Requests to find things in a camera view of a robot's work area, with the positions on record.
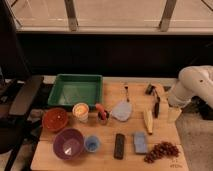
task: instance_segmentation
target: bunch of grapes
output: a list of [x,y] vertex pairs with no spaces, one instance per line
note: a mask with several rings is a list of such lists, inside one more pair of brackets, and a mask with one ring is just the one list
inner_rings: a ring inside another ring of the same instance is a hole
[[154,148],[146,154],[144,161],[147,163],[154,163],[155,160],[161,159],[164,156],[178,157],[179,150],[177,146],[170,142],[162,142],[154,146]]

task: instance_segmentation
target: metal rod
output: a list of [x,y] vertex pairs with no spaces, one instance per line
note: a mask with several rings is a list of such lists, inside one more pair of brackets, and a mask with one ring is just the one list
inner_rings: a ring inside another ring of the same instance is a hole
[[5,0],[5,4],[6,4],[8,10],[9,10],[9,12],[10,12],[11,17],[12,17],[13,20],[14,20],[15,26],[18,26],[18,28],[21,28],[22,25],[21,25],[21,23],[19,22],[19,20],[16,18],[16,16],[14,15],[13,11],[11,10],[11,6],[10,6],[10,4],[8,3],[7,0]]
[[201,0],[212,12],[213,12],[213,8],[204,0]]
[[75,6],[73,0],[64,0],[67,17],[68,17],[68,24],[71,31],[76,31],[78,28],[78,22],[75,13]]
[[12,3],[11,3],[11,7],[13,7],[19,0],[14,0]]
[[128,84],[124,83],[124,88],[126,90],[126,101],[129,102],[129,90],[128,90]]
[[167,0],[166,6],[163,11],[163,15],[159,24],[161,31],[167,31],[169,29],[170,20],[172,18],[173,11],[175,9],[177,0]]

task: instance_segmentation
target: small orange object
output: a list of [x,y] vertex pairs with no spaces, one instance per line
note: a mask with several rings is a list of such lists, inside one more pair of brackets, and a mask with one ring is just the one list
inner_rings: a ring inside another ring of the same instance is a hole
[[68,123],[68,115],[63,108],[49,109],[42,118],[42,126],[51,132],[58,132]]
[[104,107],[100,103],[96,103],[95,107],[100,112],[102,119],[105,120],[106,119],[106,112],[104,110]]

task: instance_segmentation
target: black chair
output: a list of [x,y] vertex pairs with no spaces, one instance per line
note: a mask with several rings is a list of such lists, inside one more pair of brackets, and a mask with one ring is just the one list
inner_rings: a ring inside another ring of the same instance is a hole
[[42,82],[42,76],[31,76],[20,88],[11,105],[8,105],[8,113],[0,118],[0,154],[12,150],[5,171],[11,170],[25,138],[38,141],[31,131],[38,127],[41,121],[32,123],[27,119]]

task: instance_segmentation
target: wooden table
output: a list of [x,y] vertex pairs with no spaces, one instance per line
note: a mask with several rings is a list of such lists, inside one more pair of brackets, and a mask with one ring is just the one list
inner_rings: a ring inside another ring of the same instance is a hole
[[[158,119],[154,119],[153,135],[148,135],[144,125],[142,112],[145,109],[152,109],[154,97],[145,95],[147,84],[128,83],[129,97],[133,107],[131,117],[127,122],[119,122],[110,118],[107,125],[103,126],[97,122],[97,112],[89,114],[88,123],[78,122],[70,115],[70,123],[67,127],[80,130],[84,136],[96,135],[101,141],[101,147],[96,153],[83,152],[73,161],[62,161],[57,158],[52,150],[53,140],[56,134],[46,130],[42,131],[31,169],[32,170],[73,170],[73,171],[187,171],[188,166],[184,152],[174,123],[167,123],[168,103],[165,92],[160,84],[155,84],[157,92],[161,97],[160,113]],[[110,111],[119,101],[126,99],[123,83],[104,83],[103,104]],[[143,155],[134,152],[133,136],[136,131],[143,131],[147,135],[148,147],[154,146],[162,141],[170,141],[177,145],[180,150],[178,158],[163,158],[156,160],[154,164],[144,162]],[[122,133],[126,136],[125,153],[123,160],[114,159],[115,134]]]

